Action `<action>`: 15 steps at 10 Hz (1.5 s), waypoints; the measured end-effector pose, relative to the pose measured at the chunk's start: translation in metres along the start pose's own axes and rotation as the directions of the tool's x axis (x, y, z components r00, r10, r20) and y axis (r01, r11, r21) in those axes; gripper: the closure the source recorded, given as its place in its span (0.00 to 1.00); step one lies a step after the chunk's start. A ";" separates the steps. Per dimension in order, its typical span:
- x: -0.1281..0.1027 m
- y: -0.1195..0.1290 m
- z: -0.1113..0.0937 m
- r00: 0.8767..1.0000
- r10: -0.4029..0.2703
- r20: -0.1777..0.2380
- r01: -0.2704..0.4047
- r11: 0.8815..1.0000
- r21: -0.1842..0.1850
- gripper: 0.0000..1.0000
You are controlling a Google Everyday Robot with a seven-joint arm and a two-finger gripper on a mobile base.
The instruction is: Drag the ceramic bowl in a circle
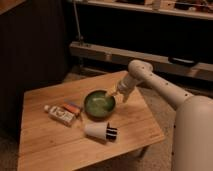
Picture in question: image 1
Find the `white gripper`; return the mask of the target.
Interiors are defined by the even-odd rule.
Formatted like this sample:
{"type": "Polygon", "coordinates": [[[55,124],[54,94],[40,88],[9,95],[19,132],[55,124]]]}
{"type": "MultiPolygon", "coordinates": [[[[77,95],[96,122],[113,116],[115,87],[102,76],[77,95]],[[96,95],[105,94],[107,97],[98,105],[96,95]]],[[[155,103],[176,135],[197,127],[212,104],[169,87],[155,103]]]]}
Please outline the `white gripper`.
{"type": "Polygon", "coordinates": [[[116,90],[110,90],[105,93],[106,98],[111,98],[120,94],[123,94],[123,103],[126,103],[130,93],[134,90],[135,86],[138,84],[138,81],[134,79],[130,74],[126,74],[117,84],[116,90]]]}

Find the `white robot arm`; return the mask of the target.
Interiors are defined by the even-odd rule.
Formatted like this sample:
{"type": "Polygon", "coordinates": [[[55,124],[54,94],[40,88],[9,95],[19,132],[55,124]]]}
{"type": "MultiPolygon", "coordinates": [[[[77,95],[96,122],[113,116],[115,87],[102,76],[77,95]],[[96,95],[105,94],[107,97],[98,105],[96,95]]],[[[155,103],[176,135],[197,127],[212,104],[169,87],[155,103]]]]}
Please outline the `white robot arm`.
{"type": "Polygon", "coordinates": [[[171,171],[213,171],[213,99],[192,94],[156,75],[145,61],[132,60],[126,75],[108,96],[123,95],[126,102],[145,82],[175,111],[171,171]]]}

